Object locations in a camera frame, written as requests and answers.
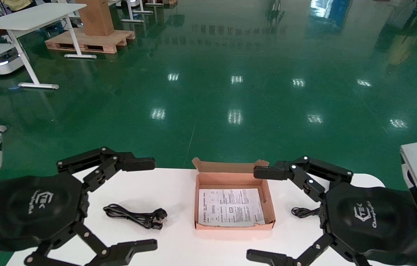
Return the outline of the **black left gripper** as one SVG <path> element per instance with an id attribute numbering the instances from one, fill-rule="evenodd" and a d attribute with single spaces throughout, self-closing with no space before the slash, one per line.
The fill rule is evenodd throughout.
<path id="1" fill-rule="evenodd" d="M 71 174 L 89 168 L 83 184 Z M 57 162 L 60 174 L 0 180 L 0 251 L 15 252 L 38 246 L 24 260 L 26 266 L 71 266 L 48 253 L 79 236 L 94 252 L 87 266 L 127 266 L 136 253 L 155 251 L 157 240 L 129 241 L 106 246 L 84 224 L 94 192 L 119 171 L 156 168 L 154 158 L 136 158 L 108 147 L 90 150 Z"/>

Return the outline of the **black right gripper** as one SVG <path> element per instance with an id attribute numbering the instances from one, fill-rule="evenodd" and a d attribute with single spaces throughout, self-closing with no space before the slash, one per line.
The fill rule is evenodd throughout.
<path id="1" fill-rule="evenodd" d="M 329 181 L 332 189 L 325 193 L 312 175 Z M 309 266 L 331 246 L 356 266 L 369 266 L 367 260 L 417 266 L 417 208 L 410 193 L 356 187 L 350 184 L 352 176 L 350 170 L 308 156 L 254 167 L 259 180 L 291 180 L 311 200 L 324 201 L 330 233 L 296 259 L 254 249 L 246 251 L 246 259 L 270 266 Z"/>

